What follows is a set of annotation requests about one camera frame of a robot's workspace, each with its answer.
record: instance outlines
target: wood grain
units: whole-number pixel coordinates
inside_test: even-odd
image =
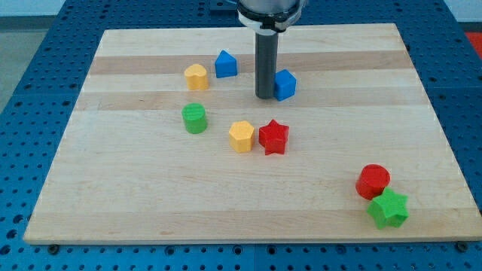
[[[109,30],[24,239],[32,244],[411,242],[482,239],[482,218],[392,24],[297,26],[278,68],[298,79],[284,102],[254,97],[248,29]],[[239,75],[187,91],[182,71],[216,54]],[[185,132],[180,111],[206,107]],[[286,155],[230,148],[234,121],[290,126]],[[355,191],[379,163],[410,217],[377,230]]]

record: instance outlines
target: blue pentagon block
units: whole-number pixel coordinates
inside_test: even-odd
[[[293,96],[295,90],[296,78],[287,69],[276,73],[274,79],[274,96],[278,101]]]
[[[225,50],[221,51],[214,66],[216,67],[216,78],[226,78],[238,75],[236,59]]]

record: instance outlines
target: hexagonal prism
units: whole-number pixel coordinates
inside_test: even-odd
[[[248,152],[255,143],[255,128],[246,120],[234,122],[229,129],[229,144],[238,153]]]

